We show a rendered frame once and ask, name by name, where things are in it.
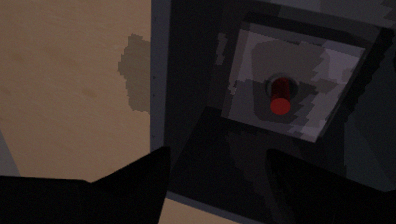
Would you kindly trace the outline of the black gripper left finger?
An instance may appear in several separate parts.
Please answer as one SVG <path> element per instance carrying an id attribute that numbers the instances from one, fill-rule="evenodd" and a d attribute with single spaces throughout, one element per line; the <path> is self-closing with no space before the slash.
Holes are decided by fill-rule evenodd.
<path id="1" fill-rule="evenodd" d="M 92 183 L 0 176 L 0 224 L 158 224 L 170 165 L 162 146 Z"/>

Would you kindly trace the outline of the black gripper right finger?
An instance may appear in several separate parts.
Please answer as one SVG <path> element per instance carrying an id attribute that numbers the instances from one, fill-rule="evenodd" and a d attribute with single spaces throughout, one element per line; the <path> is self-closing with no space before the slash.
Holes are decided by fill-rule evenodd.
<path id="1" fill-rule="evenodd" d="M 379 191 L 276 149 L 265 171 L 285 224 L 396 224 L 396 190 Z"/>

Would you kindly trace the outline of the dark red peg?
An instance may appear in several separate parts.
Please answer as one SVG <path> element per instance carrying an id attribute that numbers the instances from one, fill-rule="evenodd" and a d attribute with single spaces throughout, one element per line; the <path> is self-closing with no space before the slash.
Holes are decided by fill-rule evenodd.
<path id="1" fill-rule="evenodd" d="M 286 77 L 275 79 L 271 84 L 270 109 L 278 115 L 290 110 L 289 80 Z"/>

